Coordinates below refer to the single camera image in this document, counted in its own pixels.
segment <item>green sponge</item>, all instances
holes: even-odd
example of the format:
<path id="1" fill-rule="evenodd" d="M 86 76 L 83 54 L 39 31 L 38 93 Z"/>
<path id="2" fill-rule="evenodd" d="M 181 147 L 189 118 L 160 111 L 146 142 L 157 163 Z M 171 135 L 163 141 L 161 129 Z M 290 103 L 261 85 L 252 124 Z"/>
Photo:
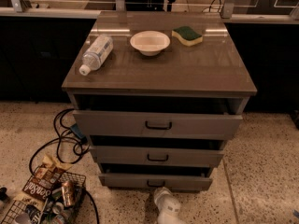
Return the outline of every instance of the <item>green sponge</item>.
<path id="1" fill-rule="evenodd" d="M 172 30 L 172 36 L 176 37 L 183 45 L 187 47 L 193 46 L 203 41 L 203 37 L 196 33 L 189 26 L 181 26 Z"/>

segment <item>bottle label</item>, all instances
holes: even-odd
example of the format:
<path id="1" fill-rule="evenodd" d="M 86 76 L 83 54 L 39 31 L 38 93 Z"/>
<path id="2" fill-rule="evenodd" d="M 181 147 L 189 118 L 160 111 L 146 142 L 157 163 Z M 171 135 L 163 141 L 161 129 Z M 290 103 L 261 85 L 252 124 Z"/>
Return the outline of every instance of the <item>bottle label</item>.
<path id="1" fill-rule="evenodd" d="M 87 49 L 87 52 L 95 53 L 102 64 L 112 49 L 112 38 L 108 35 L 99 35 L 92 45 Z"/>

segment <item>water bottle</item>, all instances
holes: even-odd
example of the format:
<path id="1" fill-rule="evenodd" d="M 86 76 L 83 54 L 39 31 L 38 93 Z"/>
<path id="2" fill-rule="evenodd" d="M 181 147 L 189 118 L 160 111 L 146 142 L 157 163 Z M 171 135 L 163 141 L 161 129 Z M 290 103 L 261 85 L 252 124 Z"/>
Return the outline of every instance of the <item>water bottle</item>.
<path id="1" fill-rule="evenodd" d="M 83 65 L 79 68 L 79 72 L 87 76 L 91 71 L 99 69 L 112 50 L 112 37 L 106 34 L 99 35 L 83 54 Z"/>

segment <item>cable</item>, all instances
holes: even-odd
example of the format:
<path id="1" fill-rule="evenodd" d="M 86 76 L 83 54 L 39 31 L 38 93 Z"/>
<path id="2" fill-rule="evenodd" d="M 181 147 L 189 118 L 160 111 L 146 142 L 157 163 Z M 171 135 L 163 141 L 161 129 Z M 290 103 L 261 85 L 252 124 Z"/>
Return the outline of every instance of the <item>cable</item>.
<path id="1" fill-rule="evenodd" d="M 95 201 L 91 195 L 91 193 L 89 193 L 87 190 L 86 191 L 86 194 L 87 196 L 89 196 L 89 198 L 91 199 L 92 203 L 93 203 L 93 208 L 94 208 L 94 212 L 95 212 L 95 217 L 96 217 L 96 223 L 99 224 L 100 223 L 100 219 L 99 219 L 99 213 L 97 211 L 97 207 L 96 207 L 96 204 L 95 204 Z"/>
<path id="2" fill-rule="evenodd" d="M 87 145 L 87 147 L 83 148 L 83 145 L 85 145 L 85 144 L 83 144 L 81 142 L 81 140 L 78 140 L 76 137 L 69 136 L 70 134 L 72 134 L 72 131 L 70 130 L 70 127 L 63 124 L 64 116 L 73 110 L 74 110 L 73 108 L 68 108 L 68 109 L 65 109 L 65 110 L 59 112 L 55 116 L 55 118 L 53 120 L 53 127 L 54 127 L 54 131 L 56 132 L 58 137 L 50 140 L 48 143 L 46 143 L 45 145 L 40 147 L 35 152 L 35 154 L 31 157 L 31 159 L 29 161 L 29 170 L 32 175 L 34 174 L 34 170 L 32 168 L 32 163 L 33 163 L 34 158 L 42 149 L 44 149 L 45 147 L 47 147 L 49 145 L 57 143 L 56 156 L 57 156 L 57 159 L 63 163 L 65 163 L 65 161 L 63 161 L 59 155 L 59 150 L 60 150 L 60 147 L 62 146 L 63 142 L 73 144 L 73 152 L 76 156 L 78 156 L 77 159 L 75 159 L 74 161 L 68 162 L 68 163 L 75 164 L 75 163 L 79 162 L 83 158 L 83 156 L 89 151 L 90 145 Z M 58 121 L 59 121 L 60 126 L 62 128 L 64 128 L 64 130 L 61 133 L 59 133 L 59 130 L 57 127 Z"/>
<path id="3" fill-rule="evenodd" d="M 202 12 L 207 12 L 206 10 L 208 9 L 208 12 L 218 12 L 218 13 L 220 13 L 221 12 L 221 7 L 222 7 L 222 1 L 218 0 L 219 1 L 219 6 L 218 6 L 218 8 L 214 8 L 213 5 L 214 5 L 215 1 L 217 1 L 217 0 L 213 0 L 211 2 L 210 6 L 205 8 L 204 10 L 202 10 Z"/>

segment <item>drawer front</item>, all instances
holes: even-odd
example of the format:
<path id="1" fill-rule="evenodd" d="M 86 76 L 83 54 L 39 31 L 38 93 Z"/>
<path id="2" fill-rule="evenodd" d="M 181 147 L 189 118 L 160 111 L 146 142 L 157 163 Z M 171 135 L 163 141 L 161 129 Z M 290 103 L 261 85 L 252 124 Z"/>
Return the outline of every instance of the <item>drawer front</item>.
<path id="1" fill-rule="evenodd" d="M 90 151 L 98 163 L 218 167 L 223 151 L 179 148 L 92 146 Z"/>
<path id="2" fill-rule="evenodd" d="M 241 115 L 74 111 L 85 135 L 231 139 Z"/>
<path id="3" fill-rule="evenodd" d="M 180 175 L 100 174 L 103 186 L 110 188 L 157 189 L 167 187 L 177 191 L 208 190 L 212 179 Z"/>

